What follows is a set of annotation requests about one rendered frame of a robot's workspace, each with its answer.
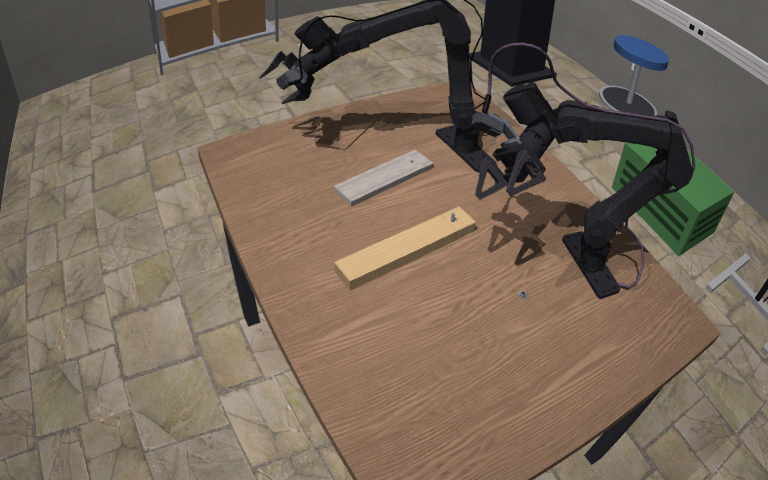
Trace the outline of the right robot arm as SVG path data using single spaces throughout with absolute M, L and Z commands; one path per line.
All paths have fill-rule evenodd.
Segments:
M 302 41 L 309 25 L 318 18 L 320 17 L 317 16 L 307 21 L 295 31 L 295 35 L 300 41 Z M 341 56 L 370 47 L 371 43 L 385 37 L 436 23 L 439 23 L 443 30 L 445 45 L 448 44 L 446 45 L 446 52 L 450 94 L 452 96 L 452 99 L 448 96 L 448 100 L 450 113 L 452 109 L 452 122 L 457 128 L 454 125 L 440 128 L 436 130 L 435 134 L 475 172 L 479 172 L 480 161 L 483 158 L 488 158 L 492 165 L 496 164 L 496 161 L 479 147 L 479 130 L 477 131 L 471 125 L 472 116 L 475 114 L 469 60 L 471 31 L 464 15 L 447 0 L 426 1 L 370 20 L 354 21 L 346 24 L 342 28 L 341 34 L 336 34 L 320 19 L 309 28 L 303 44 L 309 50 L 313 49 L 313 63 L 325 67 Z

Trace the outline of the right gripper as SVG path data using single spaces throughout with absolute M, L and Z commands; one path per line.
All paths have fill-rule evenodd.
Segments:
M 283 64 L 285 64 L 285 66 L 289 69 L 289 71 L 285 73 L 285 76 L 287 77 L 287 79 L 290 82 L 301 79 L 302 83 L 300 82 L 298 84 L 295 84 L 298 90 L 295 91 L 290 96 L 288 96 L 285 100 L 283 100 L 281 104 L 285 104 L 293 101 L 304 101 L 308 99 L 312 92 L 310 88 L 315 80 L 315 78 L 313 77 L 313 74 L 319 71 L 320 68 L 321 69 L 324 68 L 324 67 L 320 67 L 318 63 L 317 64 L 313 63 L 314 58 L 312 56 L 312 50 L 307 54 L 305 54 L 304 56 L 302 56 L 300 59 L 301 59 L 301 68 L 303 71 L 302 79 L 301 79 L 301 72 L 299 69 L 300 64 L 299 64 L 298 58 L 293 53 L 290 53 L 286 56 L 282 51 L 276 55 L 276 57 L 274 58 L 270 66 L 259 77 L 261 79 L 262 77 L 264 77 L 265 75 L 267 75 L 268 73 L 276 69 L 279 66 L 279 64 L 283 61 Z M 308 80 L 306 81 L 306 79 Z

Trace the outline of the light wooden plank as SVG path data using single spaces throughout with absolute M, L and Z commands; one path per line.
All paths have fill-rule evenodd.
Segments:
M 454 222 L 451 213 L 455 212 Z M 334 271 L 352 290 L 475 230 L 460 207 L 452 209 L 334 262 Z

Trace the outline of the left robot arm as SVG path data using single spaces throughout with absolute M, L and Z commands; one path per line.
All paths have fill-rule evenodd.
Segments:
M 511 88 L 503 99 L 519 124 L 528 125 L 524 132 L 536 133 L 546 150 L 554 138 L 558 144 L 611 140 L 658 149 L 637 176 L 587 209 L 584 232 L 567 234 L 562 239 L 599 299 L 619 293 L 620 286 L 605 264 L 610 240 L 628 218 L 658 194 L 692 179 L 693 169 L 681 129 L 670 126 L 673 124 L 667 120 L 590 109 L 573 100 L 563 101 L 552 109 L 534 82 Z

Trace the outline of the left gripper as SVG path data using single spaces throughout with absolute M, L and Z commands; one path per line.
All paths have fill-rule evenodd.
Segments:
M 542 138 L 537 139 L 535 137 L 536 133 L 529 130 L 527 133 L 523 131 L 521 135 L 518 136 L 507 119 L 502 119 L 492 113 L 487 113 L 487 115 L 504 123 L 503 133 L 508 140 L 507 142 L 501 143 L 502 148 L 496 149 L 492 155 L 497 161 L 501 160 L 506 169 L 504 170 L 505 174 L 503 174 L 496 164 L 492 165 L 488 158 L 483 158 L 480 161 L 479 179 L 475 192 L 477 198 L 481 200 L 506 186 L 507 193 L 510 196 L 513 196 L 544 182 L 546 177 L 543 173 L 546 168 L 539 160 L 546 151 L 546 147 L 543 146 L 544 141 Z M 495 185 L 482 192 L 487 173 L 489 173 L 495 180 Z M 528 174 L 530 175 L 531 180 L 514 188 L 515 182 L 523 182 Z

